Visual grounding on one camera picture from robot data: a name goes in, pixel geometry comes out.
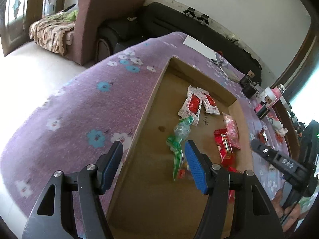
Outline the person's right hand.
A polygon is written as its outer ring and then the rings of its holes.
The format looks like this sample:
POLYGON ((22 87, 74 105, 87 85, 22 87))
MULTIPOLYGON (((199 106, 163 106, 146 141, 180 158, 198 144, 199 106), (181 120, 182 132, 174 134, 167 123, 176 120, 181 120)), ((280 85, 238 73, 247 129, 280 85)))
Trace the person's right hand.
POLYGON ((301 219, 305 218, 305 213, 301 213, 301 206, 298 203, 293 208, 292 206, 283 209, 280 205, 280 201, 282 200, 282 189, 275 190, 273 186, 270 187, 271 192, 275 193, 275 196, 271 200, 275 212, 277 213, 278 218, 282 218, 283 216, 287 216, 285 224, 282 226, 283 232, 286 237, 289 237, 297 227, 298 222, 301 219))

